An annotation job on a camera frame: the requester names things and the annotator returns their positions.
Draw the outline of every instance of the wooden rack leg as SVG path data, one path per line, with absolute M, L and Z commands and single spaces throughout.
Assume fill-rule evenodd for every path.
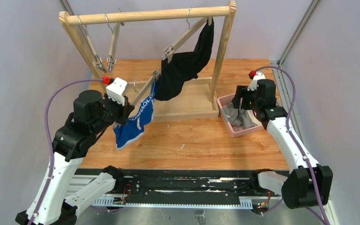
M 96 78 L 102 78 L 103 72 L 98 70 L 94 67 L 93 61 L 94 56 L 93 53 L 89 50 L 89 46 L 86 43 L 85 39 L 83 38 L 81 31 L 76 26 L 70 26 L 68 24 L 68 12 L 60 12 L 59 13 L 59 21 L 63 26 L 64 30 L 67 32 L 68 36 L 71 38 L 72 42 L 74 43 L 75 47 L 78 49 L 79 53 L 81 54 L 82 58 L 85 60 L 86 64 L 92 71 L 93 75 Z M 102 91 L 105 91 L 105 85 L 100 83 Z
M 235 17 L 235 11 L 237 7 L 235 1 L 229 1 L 228 6 L 230 8 L 230 13 L 224 19 L 223 29 L 221 31 L 220 43 L 218 45 L 218 51 L 216 56 L 215 68 L 213 70 L 212 81 L 209 85 L 209 100 L 213 101 L 216 94 L 216 87 L 218 83 L 218 77 L 220 76 L 221 67 L 223 65 L 225 51 L 227 49 L 228 38 L 230 37 L 231 28 L 233 26 L 233 21 Z

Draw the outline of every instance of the black cloth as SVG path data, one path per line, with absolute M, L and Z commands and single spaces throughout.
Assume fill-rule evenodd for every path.
M 212 54 L 214 22 L 206 22 L 192 52 L 174 53 L 172 60 L 161 62 L 161 76 L 155 84 L 155 99 L 167 101 L 178 96 L 184 82 L 198 78 L 198 73 L 208 64 Z

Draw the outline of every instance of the gray cloth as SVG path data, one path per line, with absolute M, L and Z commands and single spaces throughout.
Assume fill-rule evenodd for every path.
M 227 107 L 223 108 L 223 111 L 230 124 L 235 127 L 242 126 L 243 129 L 248 129 L 257 126 L 250 118 L 247 110 L 234 109 L 232 102 L 229 102 Z

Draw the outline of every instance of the wooden clothes rack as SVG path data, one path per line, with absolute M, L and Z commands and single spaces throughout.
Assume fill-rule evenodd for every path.
M 103 70 L 94 66 L 94 62 L 97 60 L 96 53 L 90 50 L 90 45 L 83 38 L 81 29 L 78 28 L 79 25 L 85 27 L 89 24 L 116 23 L 116 29 L 113 31 L 112 37 L 113 40 L 115 39 L 115 43 L 110 46 L 109 53 L 111 57 L 114 57 L 116 41 L 119 32 L 119 23 L 224 16 L 225 19 L 221 31 L 212 77 L 201 77 L 185 82 L 182 92 L 177 97 L 169 101 L 154 102 L 154 121 L 190 120 L 212 118 L 219 115 L 216 87 L 218 78 L 220 76 L 225 51 L 227 49 L 231 28 L 233 26 L 235 11 L 235 1 L 231 0 L 228 2 L 227 6 L 220 7 L 182 8 L 142 12 L 118 12 L 93 15 L 69 15 L 68 12 L 64 11 L 59 13 L 59 21 L 85 60 L 86 64 L 92 71 L 93 75 L 97 78 L 101 78 L 103 77 L 104 72 Z M 200 20 L 193 27 L 200 27 L 201 24 L 202 21 Z M 187 40 L 196 31 L 195 29 L 190 30 L 191 31 L 186 32 L 186 34 L 184 34 L 180 40 Z M 179 41 L 173 44 L 176 49 L 183 44 L 181 41 Z M 146 87 L 146 84 L 148 85 L 148 83 L 151 83 L 151 80 L 142 82 L 128 82 L 131 88 L 128 88 L 125 94 L 129 99 L 133 99 L 137 96 L 137 93 L 133 92 L 133 89 Z M 145 88 L 143 88 L 143 92 L 145 93 L 145 96 L 147 93 L 149 93 Z

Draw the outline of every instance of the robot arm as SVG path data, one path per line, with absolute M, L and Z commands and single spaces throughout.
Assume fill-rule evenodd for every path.
M 101 195 L 121 190 L 124 175 L 121 170 L 109 166 L 82 190 L 64 199 L 71 178 L 89 148 L 114 122 L 126 123 L 135 108 L 128 103 L 127 97 L 123 96 L 126 85 L 126 81 L 116 78 L 106 87 L 107 94 L 104 98 L 99 91 L 86 90 L 74 100 L 74 112 L 69 114 L 65 125 L 57 130 L 52 142 L 53 175 L 48 177 L 48 167 L 35 200 L 26 211 L 17 214 L 17 223 L 27 225 L 31 217 L 34 217 L 32 225 L 74 225 L 77 217 Z M 51 179 L 49 188 L 38 214 L 34 215 L 48 179 Z
M 281 195 L 290 209 L 317 206 L 311 174 L 305 157 L 292 139 L 286 126 L 286 110 L 277 106 L 274 81 L 265 79 L 262 73 L 249 74 L 252 82 L 249 86 L 238 86 L 232 100 L 234 108 L 252 110 L 256 118 L 262 123 L 277 142 L 287 164 L 290 176 L 282 176 L 274 171 L 263 169 L 252 173 L 250 186 L 252 189 L 268 189 Z M 333 173 L 329 166 L 321 166 L 311 156 L 300 138 L 292 132 L 308 157 L 316 176 L 319 194 L 323 205 L 329 199 Z

